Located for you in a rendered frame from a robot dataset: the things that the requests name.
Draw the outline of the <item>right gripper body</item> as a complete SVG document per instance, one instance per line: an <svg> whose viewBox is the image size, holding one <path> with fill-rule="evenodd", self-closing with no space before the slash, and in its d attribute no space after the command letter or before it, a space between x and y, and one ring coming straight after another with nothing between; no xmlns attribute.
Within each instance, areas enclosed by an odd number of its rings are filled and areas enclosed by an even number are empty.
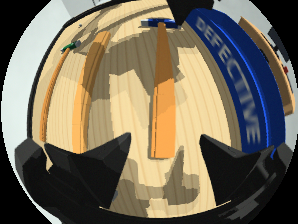
<svg viewBox="0 0 298 224"><path fill-rule="evenodd" d="M168 0L168 1L191 4L208 10L212 10L215 2L214 0Z"/></svg>

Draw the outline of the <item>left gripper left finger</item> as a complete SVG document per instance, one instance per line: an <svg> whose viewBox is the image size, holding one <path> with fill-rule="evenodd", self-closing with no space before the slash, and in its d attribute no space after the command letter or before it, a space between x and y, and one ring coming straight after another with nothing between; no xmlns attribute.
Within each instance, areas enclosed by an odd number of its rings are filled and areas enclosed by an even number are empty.
<svg viewBox="0 0 298 224"><path fill-rule="evenodd" d="M52 164L78 177L100 207L109 209L126 163L131 132L126 132L94 149L74 153L44 143Z"/></svg>

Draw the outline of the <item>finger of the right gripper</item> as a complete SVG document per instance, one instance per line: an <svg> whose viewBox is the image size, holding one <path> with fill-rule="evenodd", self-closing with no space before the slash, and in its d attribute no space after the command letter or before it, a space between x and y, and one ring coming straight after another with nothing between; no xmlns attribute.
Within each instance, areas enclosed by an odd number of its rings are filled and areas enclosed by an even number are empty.
<svg viewBox="0 0 298 224"><path fill-rule="evenodd" d="M185 19L193 9L202 8L202 7L198 7L198 6L194 6L186 3L171 2L168 0L166 1L174 17L176 25L179 25L179 26L181 26L184 23Z"/></svg>

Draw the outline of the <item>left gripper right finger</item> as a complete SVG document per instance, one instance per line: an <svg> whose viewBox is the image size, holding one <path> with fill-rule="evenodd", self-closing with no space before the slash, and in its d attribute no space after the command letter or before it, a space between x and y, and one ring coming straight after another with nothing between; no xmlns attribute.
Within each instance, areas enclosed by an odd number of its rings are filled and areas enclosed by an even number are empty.
<svg viewBox="0 0 298 224"><path fill-rule="evenodd" d="M257 164L271 156L274 145L254 153L244 153L206 134L199 139L216 206L230 201L230 196L244 183Z"/></svg>

